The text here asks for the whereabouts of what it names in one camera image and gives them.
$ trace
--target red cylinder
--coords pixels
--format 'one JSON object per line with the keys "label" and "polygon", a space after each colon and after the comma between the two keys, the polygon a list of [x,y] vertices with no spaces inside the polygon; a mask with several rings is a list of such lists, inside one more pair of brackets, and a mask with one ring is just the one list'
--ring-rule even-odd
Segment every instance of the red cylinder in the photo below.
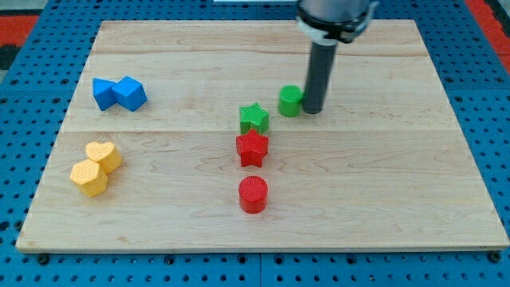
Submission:
{"label": "red cylinder", "polygon": [[239,205],[250,214],[257,214],[268,204],[268,184],[258,176],[248,176],[239,183]]}

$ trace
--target black cylinder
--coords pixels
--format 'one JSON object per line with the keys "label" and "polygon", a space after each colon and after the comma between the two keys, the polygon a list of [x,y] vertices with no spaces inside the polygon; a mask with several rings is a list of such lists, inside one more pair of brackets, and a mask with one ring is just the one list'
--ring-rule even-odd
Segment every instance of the black cylinder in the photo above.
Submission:
{"label": "black cylinder", "polygon": [[335,53],[336,45],[312,43],[303,97],[303,110],[306,113],[316,114],[322,111]]}

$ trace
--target yellow heart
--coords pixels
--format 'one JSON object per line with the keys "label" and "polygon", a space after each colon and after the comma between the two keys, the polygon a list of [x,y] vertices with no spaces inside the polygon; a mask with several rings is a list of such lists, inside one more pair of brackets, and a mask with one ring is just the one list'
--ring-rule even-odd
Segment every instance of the yellow heart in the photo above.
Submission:
{"label": "yellow heart", "polygon": [[90,160],[95,161],[109,174],[122,163],[122,156],[117,151],[115,144],[111,142],[91,142],[85,147],[85,152]]}

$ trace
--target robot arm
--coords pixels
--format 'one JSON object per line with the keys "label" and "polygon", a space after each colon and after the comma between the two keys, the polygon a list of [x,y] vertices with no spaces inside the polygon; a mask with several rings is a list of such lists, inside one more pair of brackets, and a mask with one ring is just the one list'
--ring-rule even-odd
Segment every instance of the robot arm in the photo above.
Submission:
{"label": "robot arm", "polygon": [[303,109],[322,111],[338,42],[351,43],[367,27],[378,2],[370,0],[299,0],[297,23],[312,39]]}

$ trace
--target green cylinder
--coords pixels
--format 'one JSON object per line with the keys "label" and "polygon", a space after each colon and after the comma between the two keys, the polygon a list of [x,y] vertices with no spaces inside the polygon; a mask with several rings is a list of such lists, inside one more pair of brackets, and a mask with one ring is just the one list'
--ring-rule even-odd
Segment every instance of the green cylinder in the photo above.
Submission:
{"label": "green cylinder", "polygon": [[278,112],[282,116],[298,116],[301,112],[301,101],[303,93],[295,85],[286,85],[280,90],[278,101]]}

